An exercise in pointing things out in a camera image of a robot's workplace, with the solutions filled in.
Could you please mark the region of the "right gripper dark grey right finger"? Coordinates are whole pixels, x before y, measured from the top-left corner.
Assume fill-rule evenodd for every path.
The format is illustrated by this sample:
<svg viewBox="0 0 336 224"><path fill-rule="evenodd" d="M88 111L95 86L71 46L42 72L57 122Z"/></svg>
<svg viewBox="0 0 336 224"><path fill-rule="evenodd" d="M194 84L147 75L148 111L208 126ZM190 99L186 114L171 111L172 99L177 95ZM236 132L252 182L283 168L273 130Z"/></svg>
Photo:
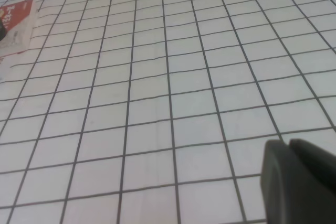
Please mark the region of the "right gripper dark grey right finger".
<svg viewBox="0 0 336 224"><path fill-rule="evenodd" d="M294 151L313 177L334 193L335 155L299 138L291 139L289 147Z"/></svg>

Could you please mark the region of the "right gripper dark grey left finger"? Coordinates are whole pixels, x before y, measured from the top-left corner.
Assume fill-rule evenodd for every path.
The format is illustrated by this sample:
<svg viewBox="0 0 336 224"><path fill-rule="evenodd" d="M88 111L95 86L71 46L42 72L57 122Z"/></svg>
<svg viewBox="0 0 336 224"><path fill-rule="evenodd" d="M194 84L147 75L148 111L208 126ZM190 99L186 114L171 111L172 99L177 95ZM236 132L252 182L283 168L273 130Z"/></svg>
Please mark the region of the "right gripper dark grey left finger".
<svg viewBox="0 0 336 224"><path fill-rule="evenodd" d="M313 177L289 144L266 142L260 185L267 223L335 223L335 192Z"/></svg>

